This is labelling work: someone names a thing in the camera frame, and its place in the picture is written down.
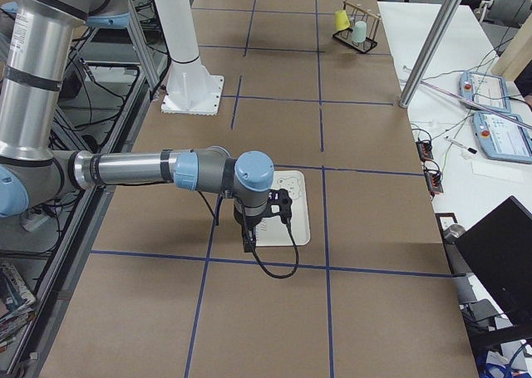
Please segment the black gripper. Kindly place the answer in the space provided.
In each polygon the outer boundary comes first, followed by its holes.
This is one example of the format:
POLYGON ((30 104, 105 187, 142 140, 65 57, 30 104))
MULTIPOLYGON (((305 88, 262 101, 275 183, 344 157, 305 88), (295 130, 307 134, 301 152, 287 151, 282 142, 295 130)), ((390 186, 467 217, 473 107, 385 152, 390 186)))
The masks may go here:
POLYGON ((243 239, 243 247, 245 253, 251 253, 256 249, 257 238, 255 233, 256 226, 263 220, 264 215, 247 216, 240 213, 237 209, 234 210, 234 218, 241 227, 241 235, 243 239))

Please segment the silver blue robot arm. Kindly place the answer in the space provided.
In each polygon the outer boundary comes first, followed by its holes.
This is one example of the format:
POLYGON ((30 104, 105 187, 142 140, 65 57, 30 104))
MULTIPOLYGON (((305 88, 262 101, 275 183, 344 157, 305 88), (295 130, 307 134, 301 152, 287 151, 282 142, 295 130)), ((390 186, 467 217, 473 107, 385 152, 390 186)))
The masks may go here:
POLYGON ((234 201, 244 248, 272 215, 273 162, 218 146, 158 153, 93 154, 48 146, 73 32, 80 26, 125 27, 128 0, 16 0, 1 90, 1 214, 18 215, 73 189, 166 183, 234 201))

